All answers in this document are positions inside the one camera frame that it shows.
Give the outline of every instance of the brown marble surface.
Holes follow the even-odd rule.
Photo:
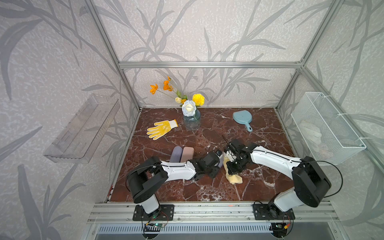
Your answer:
[[[248,110],[253,120],[253,132],[232,119],[233,112]],[[126,174],[139,163],[151,156],[168,161],[175,146],[193,147],[194,157],[204,157],[214,149],[223,150],[228,140],[239,138],[243,142],[252,141],[267,149],[293,156],[291,147],[282,130],[273,108],[200,108],[201,127],[187,131],[183,123],[181,108],[143,109],[136,126],[131,145],[125,157],[111,201],[131,202],[132,197],[125,187]],[[172,129],[158,140],[148,138],[146,129],[154,122],[176,119],[179,127]],[[199,181],[175,180],[166,182],[156,193],[159,201],[254,201],[270,200],[275,194],[293,187],[287,176],[258,164],[250,164],[239,174],[242,184],[232,185],[225,177],[224,167],[215,179],[208,176]]]

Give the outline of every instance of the orange flower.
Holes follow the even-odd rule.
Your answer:
[[[150,90],[150,92],[151,92],[152,95],[153,95],[153,94],[155,94],[156,90],[157,90],[159,87],[157,86],[157,84],[155,84],[155,85],[151,85],[151,87],[152,87],[152,89]]]
[[[164,88],[163,89],[164,89],[164,91],[168,90],[168,91],[172,92],[173,87],[168,85],[168,84],[169,84],[169,81],[164,81]]]

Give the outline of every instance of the white flower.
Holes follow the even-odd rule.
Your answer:
[[[185,101],[183,106],[181,106],[181,109],[183,110],[184,116],[192,117],[193,115],[195,115],[196,112],[196,104],[194,101],[187,100]]]

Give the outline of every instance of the mesh basket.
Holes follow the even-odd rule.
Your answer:
[[[340,164],[366,148],[323,93],[305,93],[291,116],[317,161]]]

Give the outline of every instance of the leaf pattern wallpaper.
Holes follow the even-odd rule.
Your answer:
[[[82,1],[1,0],[0,17],[0,239],[78,239],[138,111]],[[45,158],[92,93],[121,107],[91,161]]]
[[[119,61],[299,61],[331,3],[94,2]],[[185,94],[204,95],[207,107],[274,107],[293,71],[167,68],[126,69],[125,74],[142,106],[177,106],[171,98],[149,92],[149,85],[170,76]]]
[[[307,67],[330,92],[375,146],[384,152],[384,1],[346,0],[317,46]],[[311,86],[301,77],[280,109],[300,156],[309,153],[290,113]],[[382,239],[384,235],[384,177],[363,153],[338,165],[343,190],[331,197],[351,240]],[[326,168],[334,192],[338,172]]]

